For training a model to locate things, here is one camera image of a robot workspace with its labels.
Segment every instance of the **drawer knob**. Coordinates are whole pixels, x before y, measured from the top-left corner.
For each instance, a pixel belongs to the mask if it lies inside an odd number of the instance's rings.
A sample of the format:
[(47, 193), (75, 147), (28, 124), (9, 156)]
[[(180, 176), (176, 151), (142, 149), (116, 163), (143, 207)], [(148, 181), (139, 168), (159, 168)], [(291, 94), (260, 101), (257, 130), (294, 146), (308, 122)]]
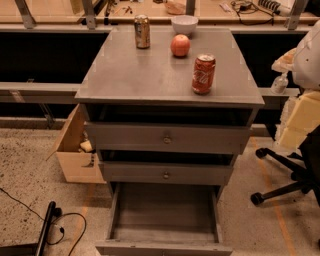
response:
[(165, 136), (165, 137), (163, 138), (163, 142), (164, 142), (165, 144), (170, 144), (170, 143), (172, 142), (172, 139), (171, 139), (169, 136)]
[(168, 172), (165, 172), (165, 173), (163, 174), (163, 178), (164, 178), (165, 180), (169, 179), (169, 177), (170, 177), (170, 174), (169, 174)]

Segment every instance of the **black cable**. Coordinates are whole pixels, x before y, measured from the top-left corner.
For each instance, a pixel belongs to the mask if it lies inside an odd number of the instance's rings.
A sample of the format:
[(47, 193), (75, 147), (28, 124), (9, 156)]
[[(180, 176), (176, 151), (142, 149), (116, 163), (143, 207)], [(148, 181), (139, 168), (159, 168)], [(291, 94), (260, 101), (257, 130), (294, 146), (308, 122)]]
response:
[(36, 213), (34, 210), (32, 210), (29, 206), (27, 206), (26, 204), (22, 203), (21, 201), (19, 201), (18, 199), (15, 199), (14, 197), (12, 197), (7, 191), (5, 191), (3, 188), (0, 188), (0, 191), (2, 191), (3, 193), (5, 193), (8, 197), (10, 197), (12, 200), (18, 202), (19, 204), (22, 204), (24, 207), (26, 207), (29, 211), (33, 212), (35, 215), (37, 215), (41, 220), (45, 221), (44, 218), (42, 218), (38, 213)]
[[(62, 218), (66, 217), (66, 216), (70, 216), (70, 215), (78, 215), (78, 216), (80, 216), (80, 217), (83, 219), (83, 221), (84, 221), (84, 227), (83, 227), (82, 233), (81, 233), (80, 236), (78, 237), (77, 241), (76, 241), (75, 244), (72, 246), (72, 248), (71, 248), (68, 256), (71, 255), (71, 253), (73, 252), (74, 248), (76, 247), (76, 245), (79, 243), (79, 241), (81, 240), (82, 236), (83, 236), (84, 233), (86, 232), (86, 229), (87, 229), (87, 221), (86, 221), (86, 218), (85, 218), (83, 215), (81, 215), (80, 213), (71, 212), (71, 213), (62, 214), (60, 217), (56, 218), (56, 219), (55, 219), (54, 221), (52, 221), (52, 223), (51, 223), (51, 224), (55, 224), (56, 222), (58, 222), (58, 221), (61, 220)], [(64, 232), (63, 232), (62, 238), (61, 238), (58, 242), (53, 243), (53, 244), (50, 244), (50, 243), (48, 243), (48, 244), (49, 244), (49, 245), (55, 245), (55, 244), (59, 243), (59, 242), (63, 239), (63, 237), (64, 237)]]
[[(250, 4), (250, 7), (246, 10), (241, 10), (241, 6), (243, 6), (244, 4)], [(255, 5), (252, 2), (246, 1), (246, 0), (235, 0), (231, 2), (231, 6), (232, 9), (236, 12), (237, 16), (239, 17), (239, 21), (241, 24), (246, 25), (246, 26), (253, 26), (253, 25), (262, 25), (262, 24), (267, 24), (269, 22), (271, 22), (271, 25), (273, 26), (274, 24), (274, 12), (269, 13), (267, 11), (261, 10), (257, 5)], [(241, 19), (240, 14), (252, 14), (255, 12), (263, 12), (265, 14), (268, 14), (271, 16), (271, 18), (269, 20), (266, 21), (262, 21), (262, 22), (254, 22), (254, 23), (248, 23), (248, 22), (244, 22)]]
[[(21, 202), (20, 200), (18, 200), (18, 199), (16, 199), (16, 198), (14, 198), (13, 196), (11, 196), (11, 195), (10, 195), (7, 191), (5, 191), (3, 188), (0, 188), (0, 191), (2, 191), (4, 194), (6, 194), (6, 195), (7, 195), (9, 198), (11, 198), (12, 200), (14, 200), (14, 201), (22, 204), (22, 205), (23, 205), (24, 207), (26, 207), (29, 211), (31, 211), (32, 213), (34, 213), (35, 215), (37, 215), (42, 221), (46, 221), (46, 220), (45, 220), (44, 218), (42, 218), (37, 212), (35, 212), (34, 210), (32, 210), (32, 209), (31, 209), (29, 206), (27, 206), (25, 203), (23, 203), (23, 202)], [(62, 241), (62, 239), (64, 238), (64, 233), (65, 233), (65, 232), (64, 232), (64, 228), (61, 227), (61, 226), (59, 226), (58, 224), (56, 224), (56, 222), (59, 221), (59, 220), (61, 220), (61, 219), (64, 218), (64, 217), (70, 216), (70, 215), (78, 215), (78, 216), (80, 216), (80, 217), (83, 219), (83, 221), (84, 221), (84, 228), (83, 228), (83, 231), (82, 231), (81, 235), (79, 236), (79, 238), (77, 239), (77, 241), (75, 242), (75, 244), (72, 246), (72, 248), (71, 248), (68, 256), (71, 255), (71, 253), (73, 252), (74, 248), (75, 248), (76, 245), (79, 243), (79, 241), (81, 240), (82, 236), (84, 235), (84, 233), (85, 233), (85, 231), (86, 231), (86, 229), (87, 229), (87, 221), (86, 221), (86, 218), (85, 218), (83, 215), (81, 215), (80, 213), (71, 212), (71, 213), (62, 214), (61, 216), (59, 216), (58, 218), (56, 218), (55, 220), (53, 220), (53, 221), (50, 223), (50, 226), (51, 226), (51, 225), (55, 225), (55, 226), (60, 227), (59, 230), (60, 230), (60, 232), (62, 233), (62, 237), (61, 237), (58, 241), (56, 241), (56, 242), (54, 242), (54, 243), (50, 243), (50, 242), (46, 241), (48, 245), (56, 245), (56, 244), (58, 244), (58, 243), (60, 243), (60, 242)]]

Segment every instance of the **soda can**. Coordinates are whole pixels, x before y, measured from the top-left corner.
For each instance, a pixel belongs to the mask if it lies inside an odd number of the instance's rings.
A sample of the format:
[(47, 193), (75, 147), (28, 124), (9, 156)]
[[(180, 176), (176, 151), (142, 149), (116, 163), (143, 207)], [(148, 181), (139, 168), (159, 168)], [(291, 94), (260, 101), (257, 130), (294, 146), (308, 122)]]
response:
[(212, 54), (199, 54), (194, 62), (192, 89), (197, 94), (206, 94), (210, 92), (214, 70), (216, 67), (216, 58)]
[(137, 15), (134, 18), (136, 47), (145, 49), (150, 47), (150, 21), (147, 15)]

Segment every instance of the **gray drawer cabinet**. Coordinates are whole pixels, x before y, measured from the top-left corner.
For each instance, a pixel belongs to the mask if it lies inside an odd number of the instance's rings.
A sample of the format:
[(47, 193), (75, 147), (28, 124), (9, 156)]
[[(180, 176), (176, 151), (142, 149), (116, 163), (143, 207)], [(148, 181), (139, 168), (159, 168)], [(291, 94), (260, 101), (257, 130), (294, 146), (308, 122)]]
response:
[[(101, 255), (230, 255), (217, 201), (264, 104), (228, 30), (197, 28), (174, 58), (171, 27), (151, 27), (151, 47), (113, 28), (77, 92), (85, 129), (113, 195)], [(213, 88), (191, 90), (197, 54), (217, 59)]]

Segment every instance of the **terrazzo floor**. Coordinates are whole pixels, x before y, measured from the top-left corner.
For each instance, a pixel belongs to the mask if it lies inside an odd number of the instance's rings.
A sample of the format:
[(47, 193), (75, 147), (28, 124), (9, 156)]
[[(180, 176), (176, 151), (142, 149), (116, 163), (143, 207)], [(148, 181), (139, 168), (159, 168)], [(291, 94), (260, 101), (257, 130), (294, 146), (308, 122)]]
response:
[[(42, 217), (50, 201), (63, 213), (81, 213), (87, 229), (72, 255), (98, 256), (94, 243), (105, 238), (112, 199), (106, 185), (67, 183), (57, 157), (46, 160), (62, 125), (48, 130), (44, 120), (0, 120), (0, 188)], [(218, 203), (224, 244), (233, 248), (233, 256), (320, 255), (320, 208), (312, 193), (295, 192), (260, 207), (250, 202), (252, 193), (290, 182), (285, 167), (255, 157), (259, 147), (277, 146), (270, 137), (251, 137)], [(0, 245), (36, 243), (42, 220), (1, 191), (0, 202)], [(68, 216), (59, 225), (65, 237), (46, 245), (45, 256), (67, 256), (84, 222)], [(60, 237), (59, 228), (51, 228), (50, 242)]]

